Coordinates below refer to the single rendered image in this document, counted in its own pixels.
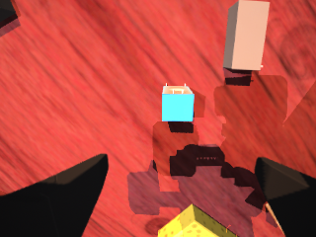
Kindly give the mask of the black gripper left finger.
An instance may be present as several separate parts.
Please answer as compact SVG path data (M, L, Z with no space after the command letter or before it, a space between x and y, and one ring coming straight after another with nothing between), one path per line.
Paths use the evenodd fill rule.
M100 153L0 197L0 237L82 237L109 171Z

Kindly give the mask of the blue block with black label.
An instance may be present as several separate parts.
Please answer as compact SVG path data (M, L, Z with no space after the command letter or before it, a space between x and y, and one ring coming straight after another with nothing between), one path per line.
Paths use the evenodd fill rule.
M193 111L194 94L188 86L163 86L163 121L193 121Z

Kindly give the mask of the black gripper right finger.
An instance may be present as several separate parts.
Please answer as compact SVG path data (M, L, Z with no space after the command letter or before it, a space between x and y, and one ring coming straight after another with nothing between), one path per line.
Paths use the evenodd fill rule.
M285 237L316 237L316 178L266 157L255 174Z

